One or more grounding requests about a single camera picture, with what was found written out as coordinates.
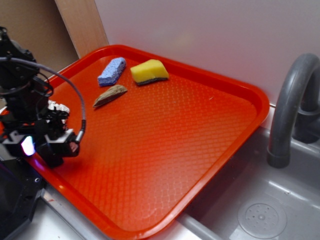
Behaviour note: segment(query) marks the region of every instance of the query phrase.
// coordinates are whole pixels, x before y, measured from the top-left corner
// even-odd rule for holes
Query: tray rim
[[[267,117],[270,107],[270,102],[267,95],[258,87],[252,84],[238,81],[230,77],[180,63],[178,61],[174,61],[125,45],[109,45],[98,48],[97,50],[87,54],[83,58],[77,60],[70,66],[60,71],[60,74],[64,75],[67,78],[71,78],[82,69],[101,58],[110,55],[117,55],[124,58],[132,59],[132,57],[128,56],[132,53],[134,53],[134,60],[137,62],[142,63],[149,59],[158,59],[162,61],[169,73],[177,74],[187,79],[189,79],[190,76],[201,76],[202,79],[201,82],[194,79],[190,81],[203,84],[202,81],[211,80],[207,81],[205,85],[250,101],[256,109],[256,118],[217,159],[215,164],[207,170],[202,178],[199,179],[199,181],[188,191],[188,193],[182,198],[182,201],[179,201],[160,222],[158,222],[154,226],[139,231],[126,231],[118,227],[89,200],[78,193],[78,191],[74,189],[68,182],[66,182],[64,179],[61,179],[57,173],[48,168],[40,158],[40,156],[38,156],[37,154],[28,159],[29,164],[32,165],[48,181],[49,184],[51,184],[60,194],[62,194],[68,201],[70,201],[104,234],[106,234],[108,237],[119,240],[144,239],[165,229],[186,208],[188,203],[190,203],[192,199],[195,198],[195,196],[201,191],[201,189],[203,189],[205,185],[219,172],[219,170],[228,162],[229,158],[245,143],[245,141],[251,136],[251,134],[253,134],[253,132]],[[57,87],[64,81],[56,76],[53,76],[50,79],[50,82],[53,87]]]

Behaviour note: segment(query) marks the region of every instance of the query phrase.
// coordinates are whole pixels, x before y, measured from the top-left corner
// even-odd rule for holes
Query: sink drain
[[[278,203],[253,199],[241,206],[238,221],[242,229],[252,237],[271,239],[283,232],[287,216]]]

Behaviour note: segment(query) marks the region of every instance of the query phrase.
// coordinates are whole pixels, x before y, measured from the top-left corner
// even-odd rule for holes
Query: wooden panel
[[[55,0],[55,3],[80,58],[109,45],[94,0]]]
[[[79,59],[55,0],[1,1],[0,24],[38,63],[55,71]]]

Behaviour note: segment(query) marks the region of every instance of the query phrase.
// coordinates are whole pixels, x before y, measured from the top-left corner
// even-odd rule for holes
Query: led light
[[[36,150],[34,146],[34,140],[31,136],[27,136],[21,143],[21,147],[25,155],[31,156],[33,155]]]

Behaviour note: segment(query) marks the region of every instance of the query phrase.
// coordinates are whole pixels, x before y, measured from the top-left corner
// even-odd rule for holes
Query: gray sink
[[[289,166],[267,163],[259,128],[178,219],[202,239],[319,240],[320,153],[293,140]]]

